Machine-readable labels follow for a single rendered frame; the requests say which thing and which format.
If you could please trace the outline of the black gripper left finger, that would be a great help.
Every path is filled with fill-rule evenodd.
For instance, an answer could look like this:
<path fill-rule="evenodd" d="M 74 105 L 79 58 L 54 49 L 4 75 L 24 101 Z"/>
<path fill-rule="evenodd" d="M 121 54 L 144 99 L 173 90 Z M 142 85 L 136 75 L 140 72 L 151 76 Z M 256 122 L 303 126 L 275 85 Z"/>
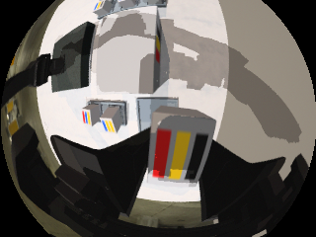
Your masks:
<path fill-rule="evenodd" d="M 102 186 L 119 210 L 129 217 L 149 163 L 151 126 L 104 149 L 91 149 L 67 138 L 51 135 L 60 163 Z"/>

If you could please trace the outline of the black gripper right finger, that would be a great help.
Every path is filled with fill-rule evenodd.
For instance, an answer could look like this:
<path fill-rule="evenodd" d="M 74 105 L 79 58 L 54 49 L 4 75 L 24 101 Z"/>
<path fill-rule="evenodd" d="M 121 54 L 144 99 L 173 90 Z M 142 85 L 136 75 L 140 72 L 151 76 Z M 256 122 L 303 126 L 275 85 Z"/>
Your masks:
<path fill-rule="evenodd" d="M 248 163 L 212 139 L 204 170 L 198 178 L 201 221 L 217 220 L 217 214 L 240 200 L 258 181 L 279 173 L 285 158 Z"/>

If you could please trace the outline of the beige flat wall panel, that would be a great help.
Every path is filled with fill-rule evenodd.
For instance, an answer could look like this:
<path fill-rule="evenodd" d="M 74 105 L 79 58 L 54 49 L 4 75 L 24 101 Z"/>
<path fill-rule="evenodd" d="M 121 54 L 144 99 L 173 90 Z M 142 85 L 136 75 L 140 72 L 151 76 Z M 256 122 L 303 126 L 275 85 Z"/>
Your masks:
<path fill-rule="evenodd" d="M 228 35 L 229 80 L 216 142 L 248 163 L 284 157 L 311 165 L 316 100 L 296 40 L 262 0 L 218 0 Z"/>

